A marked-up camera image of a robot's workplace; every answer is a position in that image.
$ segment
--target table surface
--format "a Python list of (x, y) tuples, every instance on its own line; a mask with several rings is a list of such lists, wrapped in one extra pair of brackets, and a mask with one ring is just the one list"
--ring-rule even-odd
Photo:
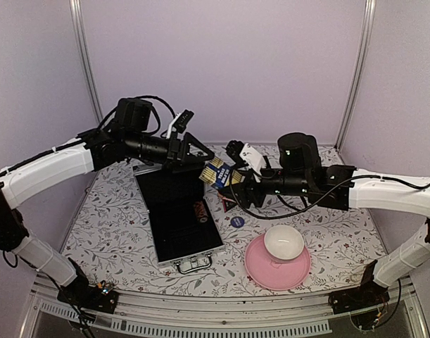
[[(278, 166), (275, 146), (256, 146)], [(222, 146), (211, 149), (229, 162)], [(332, 147), (320, 147), (323, 165), (341, 164)], [(213, 266), (188, 275), (174, 268), (159, 269), (153, 247), (148, 214), (132, 172), (132, 163), (119, 163), (101, 170), (88, 192), (66, 242), (63, 254), (74, 259), (91, 282), (106, 280), (118, 289), (172, 294), (179, 296), (270, 296), (303, 294), (357, 285), (361, 267), (383, 256), (384, 247), (367, 211), (335, 211), (314, 207), (310, 211), (283, 220), (264, 221), (246, 215), (239, 208), (225, 213), (217, 192), (205, 194), (225, 249), (214, 256)], [(286, 197), (295, 206), (297, 198)], [(266, 199), (263, 208), (252, 211), (262, 215), (288, 213), (275, 196)], [(240, 216), (241, 228), (230, 220)], [(259, 287), (244, 268), (248, 243), (276, 224), (292, 225), (304, 237), (312, 256), (311, 271), (302, 285), (285, 292)]]

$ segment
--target black cable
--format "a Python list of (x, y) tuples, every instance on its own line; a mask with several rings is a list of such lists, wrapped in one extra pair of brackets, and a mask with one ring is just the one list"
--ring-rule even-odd
[(27, 264), (28, 266), (30, 266), (32, 269), (36, 270), (37, 267), (34, 266), (33, 264), (31, 264), (30, 262), (26, 261), (24, 258), (20, 257), (21, 261), (23, 261), (25, 264)]
[(271, 176), (263, 176), (263, 175), (257, 173), (254, 169), (251, 169), (251, 170), (254, 173), (254, 175), (257, 175), (259, 178), (262, 178), (264, 180), (271, 180), (277, 174), (277, 170), (275, 170)]
[(382, 176), (382, 179), (383, 180), (388, 180), (388, 181), (394, 181), (394, 182), (397, 182), (397, 183), (401, 183), (403, 185), (406, 185), (406, 186), (408, 186), (410, 188), (413, 188), (413, 189), (416, 189), (416, 190), (424, 190), (424, 189), (427, 189), (427, 188), (430, 187), (430, 183), (428, 183), (426, 185), (420, 186), (420, 185), (415, 185), (415, 184), (409, 183), (407, 181), (404, 181), (404, 180), (402, 180), (400, 178), (396, 178), (396, 177)]
[(147, 134), (147, 135), (150, 135), (150, 136), (156, 134), (161, 129), (160, 116), (158, 116), (157, 110), (153, 106), (151, 106), (151, 111), (152, 111), (153, 117), (156, 118), (157, 128), (153, 132), (145, 132), (144, 133), (144, 134)]
[(51, 276), (46, 275), (55, 285), (55, 287), (58, 289), (59, 292), (61, 292), (61, 294), (66, 298), (66, 301), (68, 302), (68, 304), (72, 307), (72, 309), (76, 312), (77, 317), (79, 318), (79, 322), (80, 325), (83, 327), (83, 329), (81, 330), (82, 333), (87, 337), (87, 338), (96, 338), (93, 334), (93, 332), (91, 331), (90, 326), (88, 325), (87, 319), (83, 316), (84, 311), (81, 311), (80, 309), (78, 309), (74, 304), (72, 304), (71, 300), (66, 296), (66, 293), (63, 292), (63, 289), (61, 288), (60, 285), (58, 285), (58, 283), (55, 281), (55, 279), (53, 279)]
[(27, 165), (27, 164), (29, 164), (29, 163), (31, 163), (33, 161), (36, 161), (36, 160), (40, 159), (41, 157), (45, 157), (47, 155), (53, 154), (56, 151), (64, 150), (64, 149), (70, 148), (72, 146), (77, 146), (78, 144), (81, 144), (83, 142), (84, 141), (82, 139), (78, 139), (77, 141), (64, 144), (63, 146), (57, 146), (55, 148), (55, 151), (53, 149), (49, 149), (49, 150), (43, 151), (42, 153), (39, 153), (39, 154), (37, 154), (37, 155), (35, 155), (35, 156), (31, 157), (31, 158), (28, 158), (27, 160), (24, 160), (22, 162), (19, 162), (19, 163), (15, 164), (15, 165), (11, 166), (8, 170), (1, 171), (0, 172), (0, 177), (3, 177), (6, 174), (8, 174), (9, 172), (14, 171), (16, 169), (19, 169), (20, 167), (23, 167), (24, 165)]
[(284, 204), (286, 207), (299, 211), (298, 208), (296, 208), (295, 206), (292, 206), (291, 204), (289, 204), (287, 201), (284, 200), (284, 198), (280, 195), (277, 195), (277, 198), (279, 199), (279, 201), (281, 201), (282, 204)]
[(398, 310), (398, 307), (399, 307), (399, 303), (400, 303), (400, 298), (401, 298), (401, 295), (402, 295), (402, 293), (403, 293), (403, 286), (401, 285), (401, 283), (400, 283), (400, 280), (398, 279), (398, 284), (399, 284), (399, 294), (398, 294), (398, 301), (396, 302), (396, 306), (395, 306), (395, 308), (393, 309), (393, 312), (390, 314), (390, 316), (384, 321), (384, 322), (382, 322), (382, 323), (380, 323), (380, 324), (378, 324), (375, 328), (377, 329), (377, 328), (379, 328), (379, 327), (381, 327), (381, 326), (384, 326), (386, 323), (388, 323), (389, 321), (390, 321), (390, 319), (396, 314), (396, 311)]
[(110, 116), (112, 116), (114, 113), (116, 112), (116, 107), (113, 108), (110, 113), (108, 113), (107, 115), (105, 115), (105, 117), (103, 118), (103, 120), (99, 123), (99, 125), (97, 126), (96, 130), (100, 130), (102, 129), (103, 125), (105, 125), (105, 122), (107, 122), (107, 120), (110, 118)]
[(301, 201), (302, 201), (302, 203), (304, 205), (304, 208), (307, 208), (308, 204), (307, 204), (307, 201), (305, 200), (304, 196), (301, 196)]
[(161, 97), (154, 96), (154, 95), (141, 95), (141, 96), (135, 97), (135, 99), (152, 99), (152, 100), (157, 100), (158, 102), (161, 102), (171, 112), (172, 118), (175, 118), (174, 109), (172, 109), (172, 107), (169, 105), (169, 103), (166, 102), (165, 100), (163, 100)]
[(12, 264), (7, 259), (7, 257), (6, 257), (6, 251), (2, 251), (2, 256), (4, 257), (5, 263), (7, 263), (10, 268), (16, 269), (18, 267), (18, 263), (19, 263), (18, 255), (15, 255), (15, 263), (14, 264)]

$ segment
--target round blue badge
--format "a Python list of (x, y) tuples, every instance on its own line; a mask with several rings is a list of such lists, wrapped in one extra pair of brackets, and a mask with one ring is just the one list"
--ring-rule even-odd
[(242, 217), (233, 217), (230, 221), (230, 225), (232, 227), (243, 227), (244, 225), (244, 218)]

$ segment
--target black case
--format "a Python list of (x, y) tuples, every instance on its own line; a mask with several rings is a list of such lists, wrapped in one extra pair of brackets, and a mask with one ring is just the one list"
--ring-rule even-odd
[[(135, 175), (149, 211), (159, 263), (206, 253), (224, 245), (203, 198), (204, 183), (199, 179), (200, 174), (201, 169)], [(205, 208), (204, 218), (200, 214), (196, 216), (194, 205), (198, 202)]]

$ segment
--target pink plate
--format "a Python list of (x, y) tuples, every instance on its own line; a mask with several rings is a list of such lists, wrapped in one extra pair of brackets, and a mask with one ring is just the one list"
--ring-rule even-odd
[(246, 271), (261, 287), (285, 291), (297, 287), (310, 271), (310, 253), (304, 247), (302, 253), (288, 263), (275, 263), (265, 248), (264, 234), (256, 237), (246, 249)]

